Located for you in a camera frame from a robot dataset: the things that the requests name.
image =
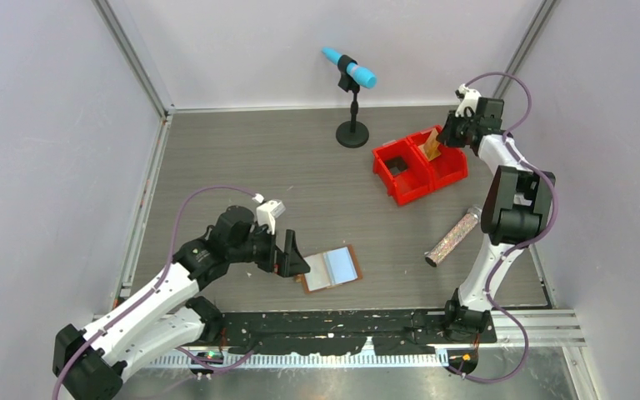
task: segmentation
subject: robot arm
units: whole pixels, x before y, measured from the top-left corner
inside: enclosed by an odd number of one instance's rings
[[[535,238],[546,227],[552,198],[541,178],[520,163],[524,157],[513,137],[501,129],[504,101],[482,97],[465,85],[456,94],[462,101],[448,114],[438,141],[452,148],[469,146],[494,176],[482,208],[482,247],[472,271],[445,307],[447,336],[464,340],[489,324],[492,304],[486,296],[487,281],[495,263],[509,248]],[[552,173],[545,174],[555,183]],[[492,296],[522,252],[511,252],[493,274],[488,289]]]
[[[161,271],[121,306],[83,329],[77,330],[72,324],[64,327],[56,336],[52,365],[55,375],[60,375],[85,342],[104,331],[74,362],[64,385],[77,400],[107,400],[138,369],[170,349],[197,340],[217,339],[223,329],[222,313],[206,298],[195,296],[224,276],[231,263],[256,263],[263,271],[284,278],[310,271],[298,251],[294,231],[286,231],[283,250],[276,246],[276,217],[284,210],[278,200],[265,202],[257,207],[254,222],[251,210],[229,207],[209,235],[180,247],[167,274]],[[185,306],[175,314],[161,319],[183,302]],[[122,315],[118,323],[105,329]]]

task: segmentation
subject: gray table surface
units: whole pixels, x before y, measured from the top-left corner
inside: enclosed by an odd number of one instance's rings
[[[372,172],[372,149],[436,123],[447,107],[360,109],[370,130],[359,149],[340,146],[337,125],[347,109],[202,112],[174,117],[134,278],[140,288],[162,267],[175,213],[193,190],[227,184],[283,200],[279,243],[286,228],[309,255],[352,244],[364,279],[306,294],[292,279],[233,265],[203,295],[223,311],[338,310],[442,307],[468,275],[481,244],[479,229],[438,266],[423,253],[462,217],[483,204],[490,172],[467,150],[469,177],[399,207]],[[200,236],[227,206],[254,209],[240,193],[204,193],[186,209],[177,245]],[[505,305],[543,305],[533,260],[525,252],[497,293]]]

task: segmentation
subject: microphone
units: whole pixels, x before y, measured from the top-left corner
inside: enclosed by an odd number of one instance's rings
[[[330,47],[323,47],[322,53],[325,54],[325,57],[330,61],[330,63],[335,65],[338,65],[340,57],[342,56],[342,54],[336,52]],[[355,82],[367,89],[371,89],[377,84],[377,77],[374,76],[374,73],[365,67],[358,66],[355,62],[350,62],[347,65],[347,74],[352,77]]]

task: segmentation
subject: red storage bin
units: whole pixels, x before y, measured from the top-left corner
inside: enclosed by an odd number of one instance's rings
[[[436,128],[439,133],[443,130],[443,127],[436,125],[427,131],[416,132],[407,137],[408,141],[416,147],[416,150],[421,156],[423,156],[423,152],[418,146],[428,140],[428,136],[430,136],[433,128]],[[428,161],[428,159],[423,156],[423,160],[430,166],[429,171],[433,191],[445,188],[449,184],[468,177],[468,158],[465,157],[465,153],[462,150],[459,148],[445,147],[442,144],[438,145],[437,149],[440,151],[440,156],[434,158],[432,161]]]
[[[428,161],[421,149],[437,125],[427,130],[416,132],[395,142],[388,143],[373,150],[373,171],[384,182],[387,194],[392,196],[399,206],[410,203],[451,183],[455,183],[468,175],[468,160],[459,148],[440,145],[440,156]],[[392,174],[388,163],[401,158],[406,169]]]
[[[425,157],[422,160],[407,140],[397,140],[375,148],[373,152],[374,173],[384,181],[388,195],[393,196],[396,203],[403,205],[431,192],[431,177],[425,167]],[[406,163],[407,169],[393,176],[387,162],[399,157]]]

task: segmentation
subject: sparkly cylinder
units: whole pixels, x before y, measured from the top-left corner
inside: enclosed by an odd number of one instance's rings
[[[455,225],[445,237],[438,242],[430,252],[426,252],[426,263],[432,267],[437,267],[443,259],[458,245],[470,231],[479,223],[482,216],[482,209],[472,206],[467,210],[467,214]]]

